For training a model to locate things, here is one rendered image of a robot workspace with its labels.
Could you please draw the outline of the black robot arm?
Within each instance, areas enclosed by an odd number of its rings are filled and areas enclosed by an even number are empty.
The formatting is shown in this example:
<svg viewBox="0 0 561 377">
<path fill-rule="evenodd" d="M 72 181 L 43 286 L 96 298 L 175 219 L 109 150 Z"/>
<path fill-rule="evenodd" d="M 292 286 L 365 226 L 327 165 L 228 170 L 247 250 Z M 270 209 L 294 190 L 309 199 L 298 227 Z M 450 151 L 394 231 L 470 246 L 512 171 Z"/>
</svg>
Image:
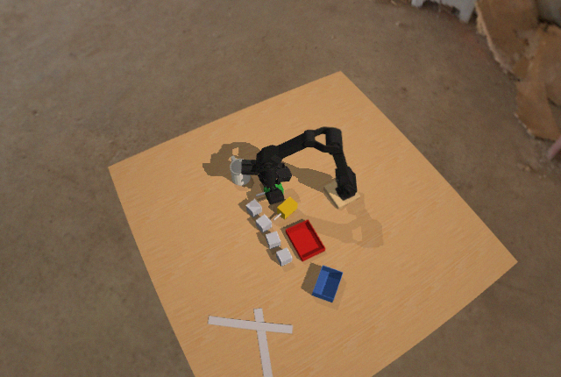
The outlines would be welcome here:
<svg viewBox="0 0 561 377">
<path fill-rule="evenodd" d="M 316 136 L 325 134 L 326 145 L 316 141 Z M 278 175 L 277 185 L 281 182 L 290 181 L 292 174 L 281 161 L 293 153 L 297 153 L 307 147 L 333 155 L 336 162 L 336 191 L 342 201 L 345 201 L 358 192 L 356 174 L 347 167 L 342 144 L 341 130 L 336 127 L 323 126 L 316 130 L 306 130 L 278 146 L 270 145 L 263 147 L 257 153 L 256 160 L 242 160 L 241 174 L 258 175 L 259 172 L 266 178 Z"/>
</svg>

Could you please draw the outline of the blue open-top tray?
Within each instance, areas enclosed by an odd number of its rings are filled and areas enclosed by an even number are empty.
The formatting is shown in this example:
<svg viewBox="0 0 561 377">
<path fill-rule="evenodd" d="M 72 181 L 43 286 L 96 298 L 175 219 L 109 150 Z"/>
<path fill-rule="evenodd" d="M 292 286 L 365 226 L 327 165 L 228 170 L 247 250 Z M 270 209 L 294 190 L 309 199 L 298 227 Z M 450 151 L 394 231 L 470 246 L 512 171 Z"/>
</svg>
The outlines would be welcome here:
<svg viewBox="0 0 561 377">
<path fill-rule="evenodd" d="M 312 295 L 319 299 L 333 302 L 337 293 L 343 272 L 323 266 L 318 276 Z"/>
</svg>

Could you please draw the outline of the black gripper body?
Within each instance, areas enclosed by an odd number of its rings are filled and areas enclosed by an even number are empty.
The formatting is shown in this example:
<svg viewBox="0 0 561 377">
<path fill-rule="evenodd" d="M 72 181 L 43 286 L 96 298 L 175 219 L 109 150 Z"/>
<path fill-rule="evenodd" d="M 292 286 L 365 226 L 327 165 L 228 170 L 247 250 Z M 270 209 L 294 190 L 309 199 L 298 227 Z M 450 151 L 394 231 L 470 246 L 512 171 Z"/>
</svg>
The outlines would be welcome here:
<svg viewBox="0 0 561 377">
<path fill-rule="evenodd" d="M 266 178 L 262 175 L 261 172 L 258 173 L 260 175 L 260 179 L 263 183 L 264 188 L 270 189 L 269 193 L 266 194 L 267 201 L 269 204 L 275 204 L 284 201 L 284 195 L 279 188 L 276 188 L 275 184 L 277 184 L 278 175 L 272 178 Z"/>
</svg>

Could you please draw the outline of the grey flat bar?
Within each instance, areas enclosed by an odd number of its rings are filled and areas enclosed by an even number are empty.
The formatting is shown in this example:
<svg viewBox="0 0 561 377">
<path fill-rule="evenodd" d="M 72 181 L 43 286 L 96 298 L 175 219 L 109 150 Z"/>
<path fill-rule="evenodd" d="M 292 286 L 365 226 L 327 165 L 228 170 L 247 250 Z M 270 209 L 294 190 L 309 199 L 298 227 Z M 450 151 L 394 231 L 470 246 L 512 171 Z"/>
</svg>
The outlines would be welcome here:
<svg viewBox="0 0 561 377">
<path fill-rule="evenodd" d="M 262 308 L 254 309 L 254 317 L 255 317 L 255 322 L 264 323 L 264 316 L 263 316 Z M 271 361 L 270 361 L 270 356 L 269 356 L 269 350 L 268 350 L 268 344 L 267 344 L 267 338 L 266 338 L 266 332 L 265 331 L 257 331 L 257 337 L 258 337 L 258 342 L 259 342 L 259 351 L 260 351 L 260 356 L 261 356 L 261 360 L 262 360 L 264 377 L 273 377 Z"/>
<path fill-rule="evenodd" d="M 230 326 L 254 331 L 276 331 L 291 334 L 293 330 L 293 325 L 261 323 L 213 316 L 209 316 L 208 324 Z"/>
</svg>

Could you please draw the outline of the red tray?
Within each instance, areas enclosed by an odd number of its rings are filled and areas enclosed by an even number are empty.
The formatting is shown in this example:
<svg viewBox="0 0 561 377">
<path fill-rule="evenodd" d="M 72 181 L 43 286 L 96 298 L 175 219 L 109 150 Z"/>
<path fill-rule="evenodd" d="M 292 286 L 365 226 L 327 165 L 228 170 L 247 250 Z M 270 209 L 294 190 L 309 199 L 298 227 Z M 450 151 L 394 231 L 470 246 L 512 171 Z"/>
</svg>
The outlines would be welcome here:
<svg viewBox="0 0 561 377">
<path fill-rule="evenodd" d="M 309 220 L 287 228 L 286 234 L 302 261 L 325 251 L 323 243 Z"/>
</svg>

